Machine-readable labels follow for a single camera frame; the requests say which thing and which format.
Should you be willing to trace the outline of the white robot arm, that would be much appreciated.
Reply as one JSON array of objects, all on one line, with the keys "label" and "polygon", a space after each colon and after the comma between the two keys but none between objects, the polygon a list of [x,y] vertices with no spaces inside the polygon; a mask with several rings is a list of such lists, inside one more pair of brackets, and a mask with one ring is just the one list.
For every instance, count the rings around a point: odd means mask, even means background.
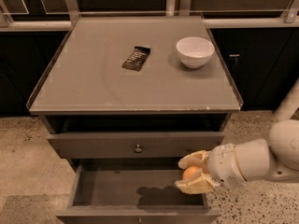
[{"label": "white robot arm", "polygon": [[197,151],[178,162],[183,178],[175,185],[187,194],[208,193],[223,186],[233,189],[253,180],[296,182],[299,179],[299,80],[275,112],[268,138],[210,151]]}]

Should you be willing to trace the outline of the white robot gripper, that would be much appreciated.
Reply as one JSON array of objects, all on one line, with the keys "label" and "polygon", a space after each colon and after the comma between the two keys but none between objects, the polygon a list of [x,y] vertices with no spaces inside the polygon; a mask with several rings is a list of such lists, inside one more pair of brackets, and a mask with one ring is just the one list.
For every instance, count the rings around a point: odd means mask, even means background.
[{"label": "white robot gripper", "polygon": [[178,162],[178,167],[183,171],[190,166],[199,166],[202,171],[200,175],[196,175],[191,179],[184,180],[182,178],[175,182],[180,191],[186,194],[208,193],[220,184],[228,189],[246,184],[233,144],[217,146],[210,152],[196,151],[183,157]]}]

